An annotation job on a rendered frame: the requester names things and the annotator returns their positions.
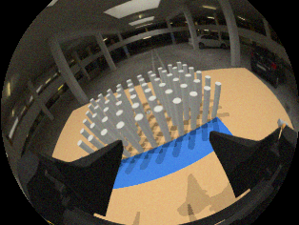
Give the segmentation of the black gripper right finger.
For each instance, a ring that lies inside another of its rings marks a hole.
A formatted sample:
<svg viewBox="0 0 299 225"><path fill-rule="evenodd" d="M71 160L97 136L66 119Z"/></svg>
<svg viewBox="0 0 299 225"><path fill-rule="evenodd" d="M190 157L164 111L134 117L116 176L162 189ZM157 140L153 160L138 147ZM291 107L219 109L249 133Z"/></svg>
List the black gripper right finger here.
<svg viewBox="0 0 299 225"><path fill-rule="evenodd" d="M269 148L279 139L280 131L281 127L261 140L216 131L209 133L209 143L221 161L235 198L249 189L249 183L260 171Z"/></svg>

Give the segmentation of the blue flat strip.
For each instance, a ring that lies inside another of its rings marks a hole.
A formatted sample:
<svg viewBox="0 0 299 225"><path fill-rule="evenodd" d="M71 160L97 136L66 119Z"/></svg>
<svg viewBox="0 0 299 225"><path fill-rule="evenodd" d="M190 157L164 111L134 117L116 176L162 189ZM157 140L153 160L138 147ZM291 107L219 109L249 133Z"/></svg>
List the blue flat strip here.
<svg viewBox="0 0 299 225"><path fill-rule="evenodd" d="M209 143L209 133L214 131L233 135L221 119L215 117L202 127L181 135L169 143L122 159L112 188L120 189L120 187L145 184L198 162L199 159L214 151Z"/></svg>

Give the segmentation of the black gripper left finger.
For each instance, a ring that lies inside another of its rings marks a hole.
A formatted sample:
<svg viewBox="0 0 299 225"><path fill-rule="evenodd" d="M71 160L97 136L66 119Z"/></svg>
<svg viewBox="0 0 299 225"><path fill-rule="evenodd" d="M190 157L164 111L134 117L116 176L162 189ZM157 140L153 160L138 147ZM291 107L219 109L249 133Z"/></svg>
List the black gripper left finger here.
<svg viewBox="0 0 299 225"><path fill-rule="evenodd" d="M120 169L123 157L123 142L115 140L85 157L72 162L50 157L38 152L43 167L54 177L60 178L70 189L95 210L96 214L107 216L112 186Z"/></svg>

